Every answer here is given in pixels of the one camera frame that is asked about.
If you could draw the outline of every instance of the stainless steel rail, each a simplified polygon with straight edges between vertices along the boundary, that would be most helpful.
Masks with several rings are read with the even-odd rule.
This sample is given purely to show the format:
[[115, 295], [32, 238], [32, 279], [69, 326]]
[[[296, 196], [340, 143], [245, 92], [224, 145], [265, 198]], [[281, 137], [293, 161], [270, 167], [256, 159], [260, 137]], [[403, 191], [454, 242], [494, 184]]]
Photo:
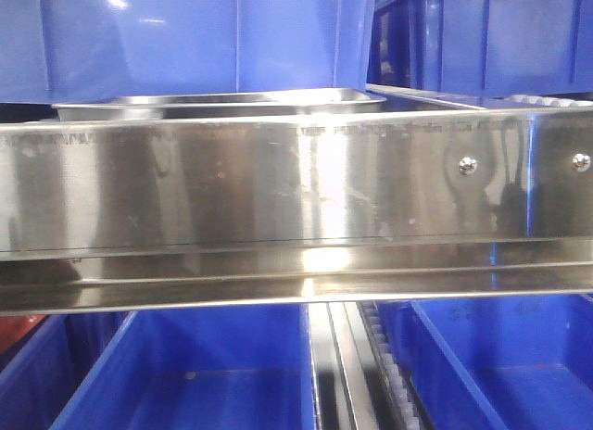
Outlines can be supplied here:
[[357, 305], [311, 304], [309, 323], [318, 428], [405, 430], [385, 395]]
[[0, 125], [0, 313], [593, 289], [593, 109], [371, 90], [395, 111]]

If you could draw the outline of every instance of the blue storage box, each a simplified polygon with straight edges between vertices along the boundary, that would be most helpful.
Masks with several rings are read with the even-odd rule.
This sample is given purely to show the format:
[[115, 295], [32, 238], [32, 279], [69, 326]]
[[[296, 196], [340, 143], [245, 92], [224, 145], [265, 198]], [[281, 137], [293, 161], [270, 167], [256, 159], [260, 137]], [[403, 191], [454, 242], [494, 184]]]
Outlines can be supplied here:
[[475, 96], [593, 90], [593, 0], [378, 0], [369, 81]]
[[364, 88], [374, 0], [0, 0], [0, 102]]
[[0, 430], [46, 430], [120, 326], [123, 313], [51, 316], [0, 373]]
[[590, 298], [426, 300], [379, 311], [436, 430], [593, 425]]
[[135, 312], [51, 428], [312, 430], [305, 308]]

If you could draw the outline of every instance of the metal surface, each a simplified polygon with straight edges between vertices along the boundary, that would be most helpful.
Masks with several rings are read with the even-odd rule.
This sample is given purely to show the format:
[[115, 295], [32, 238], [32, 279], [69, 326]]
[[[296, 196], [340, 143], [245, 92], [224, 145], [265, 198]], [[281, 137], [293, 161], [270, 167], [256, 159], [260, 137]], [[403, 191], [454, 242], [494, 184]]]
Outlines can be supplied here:
[[398, 430], [356, 304], [309, 305], [311, 354], [320, 429]]
[[593, 291], [593, 241], [204, 250], [5, 261], [0, 311]]
[[0, 311], [590, 291], [591, 132], [582, 107], [5, 124]]
[[[593, 235], [593, 111], [0, 126], [0, 259]], [[459, 161], [480, 171], [466, 178]]]
[[385, 99], [354, 89], [327, 88], [212, 95], [126, 96], [100, 104], [54, 105], [63, 121], [377, 112]]

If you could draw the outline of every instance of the screw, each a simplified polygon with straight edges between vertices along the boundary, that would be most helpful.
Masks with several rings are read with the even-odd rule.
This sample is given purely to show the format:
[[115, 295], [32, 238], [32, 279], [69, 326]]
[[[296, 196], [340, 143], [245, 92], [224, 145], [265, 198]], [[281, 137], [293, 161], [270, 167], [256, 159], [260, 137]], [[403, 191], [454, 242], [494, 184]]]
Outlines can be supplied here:
[[463, 175], [472, 175], [478, 169], [478, 160], [472, 157], [463, 157], [460, 160], [460, 172]]
[[591, 157], [586, 154], [574, 154], [573, 167], [577, 172], [585, 172], [591, 167]]

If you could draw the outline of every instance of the blue plastic crate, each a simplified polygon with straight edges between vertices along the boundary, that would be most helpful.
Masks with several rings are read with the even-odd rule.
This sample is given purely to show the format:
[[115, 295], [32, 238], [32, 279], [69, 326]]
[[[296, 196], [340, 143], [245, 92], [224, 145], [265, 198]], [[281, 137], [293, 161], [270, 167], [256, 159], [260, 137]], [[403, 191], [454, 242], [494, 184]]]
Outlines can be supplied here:
[[378, 0], [369, 81], [476, 96], [593, 90], [593, 0]]
[[0, 102], [364, 88], [374, 0], [0, 0]]
[[0, 373], [0, 430], [46, 430], [115, 334], [122, 313], [51, 316]]
[[593, 425], [593, 303], [493, 297], [379, 306], [436, 430]]
[[312, 430], [304, 308], [133, 313], [51, 428]]

